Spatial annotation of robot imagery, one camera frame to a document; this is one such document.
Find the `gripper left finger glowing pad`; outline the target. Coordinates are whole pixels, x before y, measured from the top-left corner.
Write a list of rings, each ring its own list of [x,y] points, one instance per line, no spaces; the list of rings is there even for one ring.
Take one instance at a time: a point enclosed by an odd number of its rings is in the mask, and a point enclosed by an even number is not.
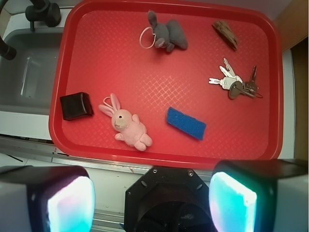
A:
[[[3,166],[2,232],[89,232],[95,187],[80,166]]]

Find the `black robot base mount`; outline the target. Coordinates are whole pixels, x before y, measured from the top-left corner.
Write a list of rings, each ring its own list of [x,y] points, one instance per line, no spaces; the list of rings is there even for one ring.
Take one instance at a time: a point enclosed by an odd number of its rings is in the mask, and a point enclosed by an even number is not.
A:
[[[127,232],[215,232],[209,187],[192,169],[153,167],[126,190]]]

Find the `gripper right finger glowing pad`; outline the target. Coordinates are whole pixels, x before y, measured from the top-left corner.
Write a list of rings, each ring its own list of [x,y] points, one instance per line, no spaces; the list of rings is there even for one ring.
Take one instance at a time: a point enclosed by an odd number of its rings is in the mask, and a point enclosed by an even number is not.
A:
[[[308,162],[222,160],[213,169],[209,204],[219,232],[307,232]]]

